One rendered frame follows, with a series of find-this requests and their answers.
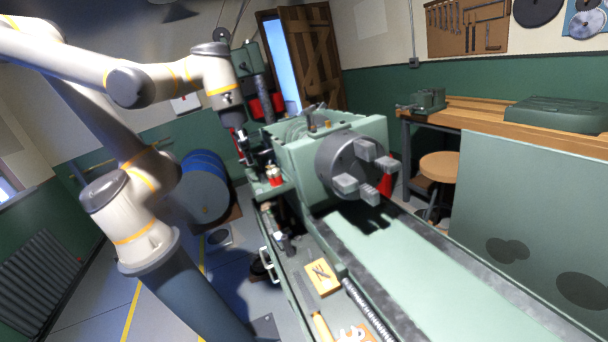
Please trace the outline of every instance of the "wooden door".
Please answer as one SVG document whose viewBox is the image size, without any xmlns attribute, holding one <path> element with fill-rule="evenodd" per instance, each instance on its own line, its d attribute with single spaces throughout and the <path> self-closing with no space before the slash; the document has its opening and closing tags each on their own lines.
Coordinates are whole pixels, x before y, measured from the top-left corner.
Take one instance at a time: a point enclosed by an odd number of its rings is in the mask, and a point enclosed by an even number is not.
<svg viewBox="0 0 608 342">
<path fill-rule="evenodd" d="M 276 12 L 272 12 L 256 13 L 258 26 L 264 39 L 262 17 L 278 14 L 281 19 L 302 107 L 325 102 L 328 108 L 347 110 L 329 3 L 279 6 Z M 274 73 L 274 63 L 266 41 L 264 45 Z"/>
</svg>

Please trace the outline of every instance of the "floor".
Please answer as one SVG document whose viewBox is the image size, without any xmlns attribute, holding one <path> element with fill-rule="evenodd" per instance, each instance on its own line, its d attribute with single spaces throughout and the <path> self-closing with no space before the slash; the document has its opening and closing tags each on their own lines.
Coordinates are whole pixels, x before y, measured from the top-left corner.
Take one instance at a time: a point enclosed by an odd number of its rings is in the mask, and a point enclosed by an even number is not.
<svg viewBox="0 0 608 342">
<path fill-rule="evenodd" d="M 248 279 L 250 259 L 257 255 L 264 240 L 255 221 L 250 187 L 240 186 L 236 191 L 243 217 L 229 224 L 234 243 L 204 255 L 205 275 L 243 323 L 272 313 L 282 341 L 304 342 L 298 320 L 280 286 L 272 285 L 270 281 L 251 283 Z M 199 264 L 201 235 L 192 236 L 186 224 L 162 206 L 156 211 L 159 219 L 180 229 L 182 246 Z M 107 242 L 63 310 L 47 342 L 202 340 L 145 286 L 138 285 L 136 278 L 120 274 L 115 255 L 113 245 Z"/>
</svg>

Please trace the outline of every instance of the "wooden workbench top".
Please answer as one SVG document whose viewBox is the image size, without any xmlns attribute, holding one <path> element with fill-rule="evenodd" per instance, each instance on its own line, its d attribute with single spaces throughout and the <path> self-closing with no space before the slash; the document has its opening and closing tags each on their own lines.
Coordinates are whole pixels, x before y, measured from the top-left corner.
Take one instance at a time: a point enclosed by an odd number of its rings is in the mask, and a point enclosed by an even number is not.
<svg viewBox="0 0 608 342">
<path fill-rule="evenodd" d="M 608 132 L 592 136 L 503 121 L 505 108 L 515 101 L 446 96 L 446 102 L 446 109 L 429 116 L 400 109 L 396 114 L 402 119 L 468 129 L 608 161 Z"/>
</svg>

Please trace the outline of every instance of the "tool board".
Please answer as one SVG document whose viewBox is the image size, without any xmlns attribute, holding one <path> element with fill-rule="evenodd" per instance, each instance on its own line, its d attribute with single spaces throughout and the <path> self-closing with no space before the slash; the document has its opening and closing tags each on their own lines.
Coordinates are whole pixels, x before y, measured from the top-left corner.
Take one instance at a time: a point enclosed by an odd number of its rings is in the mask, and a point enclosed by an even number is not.
<svg viewBox="0 0 608 342">
<path fill-rule="evenodd" d="M 435 0 L 424 4 L 429 58 L 507 52 L 511 1 Z"/>
</svg>

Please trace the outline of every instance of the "red object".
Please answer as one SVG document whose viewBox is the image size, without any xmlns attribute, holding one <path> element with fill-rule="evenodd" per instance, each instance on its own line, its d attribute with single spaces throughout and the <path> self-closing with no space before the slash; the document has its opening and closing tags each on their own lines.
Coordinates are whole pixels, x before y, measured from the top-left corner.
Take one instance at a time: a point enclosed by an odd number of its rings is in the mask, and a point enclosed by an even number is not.
<svg viewBox="0 0 608 342">
<path fill-rule="evenodd" d="M 277 186 L 283 184 L 283 176 L 279 175 L 278 177 L 275 177 L 275 178 L 268 178 L 268 182 L 270 183 L 270 186 L 272 186 L 273 188 L 276 188 Z"/>
<path fill-rule="evenodd" d="M 239 148 L 239 145 L 236 143 L 236 139 L 234 139 L 234 128 L 230 128 L 230 137 L 232 138 L 232 142 L 234 143 L 234 147 L 236 147 L 236 151 L 239 153 L 239 158 L 240 159 L 245 158 L 245 155 L 243 154 L 243 152 L 241 152 L 241 149 Z"/>
<path fill-rule="evenodd" d="M 253 115 L 254 119 L 261 119 L 264 117 L 264 111 L 262 110 L 260 99 L 249 100 L 247 101 L 247 105 L 249 106 L 249 111 L 251 112 L 251 115 Z"/>
<path fill-rule="evenodd" d="M 376 190 L 378 190 L 382 196 L 391 198 L 393 196 L 393 175 L 385 173 L 384 176 L 382 176 L 382 181 L 376 187 Z"/>
<path fill-rule="evenodd" d="M 270 94 L 270 102 L 272 103 L 272 109 L 275 113 L 280 113 L 285 111 L 285 101 L 283 100 L 283 93 L 276 92 Z"/>
</svg>

